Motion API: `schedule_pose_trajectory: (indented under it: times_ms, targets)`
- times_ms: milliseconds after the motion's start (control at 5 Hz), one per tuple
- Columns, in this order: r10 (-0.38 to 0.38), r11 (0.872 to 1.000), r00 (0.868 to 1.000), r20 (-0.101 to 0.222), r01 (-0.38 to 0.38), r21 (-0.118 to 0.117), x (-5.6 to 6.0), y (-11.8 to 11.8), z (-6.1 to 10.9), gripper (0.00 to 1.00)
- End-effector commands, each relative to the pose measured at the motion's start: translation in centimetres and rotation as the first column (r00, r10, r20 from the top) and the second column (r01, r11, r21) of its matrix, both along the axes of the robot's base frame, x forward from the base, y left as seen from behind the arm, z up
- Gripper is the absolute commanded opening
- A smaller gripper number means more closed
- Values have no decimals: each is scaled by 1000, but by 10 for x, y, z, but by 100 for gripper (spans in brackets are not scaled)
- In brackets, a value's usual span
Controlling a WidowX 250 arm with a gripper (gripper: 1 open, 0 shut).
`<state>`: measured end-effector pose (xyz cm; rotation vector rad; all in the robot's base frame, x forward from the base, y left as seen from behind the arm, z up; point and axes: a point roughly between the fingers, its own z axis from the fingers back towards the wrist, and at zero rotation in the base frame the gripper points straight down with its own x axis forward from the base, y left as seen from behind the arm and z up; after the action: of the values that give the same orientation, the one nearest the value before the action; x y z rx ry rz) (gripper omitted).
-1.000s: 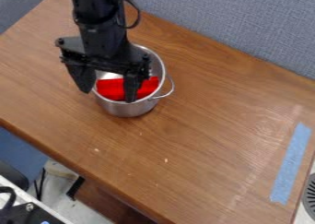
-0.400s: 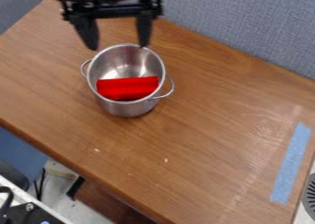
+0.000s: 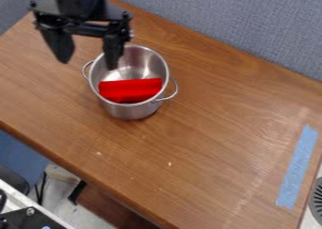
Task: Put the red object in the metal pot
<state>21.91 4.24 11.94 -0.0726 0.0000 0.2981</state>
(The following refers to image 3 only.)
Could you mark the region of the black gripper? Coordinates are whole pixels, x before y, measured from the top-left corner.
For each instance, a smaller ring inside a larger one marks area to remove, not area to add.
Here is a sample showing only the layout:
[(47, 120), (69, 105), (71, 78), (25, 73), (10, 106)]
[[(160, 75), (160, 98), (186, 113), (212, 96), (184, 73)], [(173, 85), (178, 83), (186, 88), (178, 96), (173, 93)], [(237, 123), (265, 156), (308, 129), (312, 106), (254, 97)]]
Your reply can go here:
[(125, 41), (132, 40), (133, 14), (101, 0), (87, 8), (82, 3), (43, 0), (31, 3), (35, 28), (62, 63), (69, 63), (75, 52), (73, 35), (103, 38), (103, 52), (107, 69), (118, 67), (124, 56)]

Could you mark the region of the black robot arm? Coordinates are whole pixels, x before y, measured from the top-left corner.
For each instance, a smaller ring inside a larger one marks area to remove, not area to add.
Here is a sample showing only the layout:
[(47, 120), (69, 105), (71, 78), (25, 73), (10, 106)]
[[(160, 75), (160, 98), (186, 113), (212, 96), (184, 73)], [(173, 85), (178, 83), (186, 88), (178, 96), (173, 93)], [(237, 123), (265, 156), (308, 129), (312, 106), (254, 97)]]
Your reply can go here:
[(118, 67), (132, 36), (132, 13), (107, 0), (31, 1), (34, 25), (62, 63), (75, 52), (74, 35), (101, 38), (109, 70)]

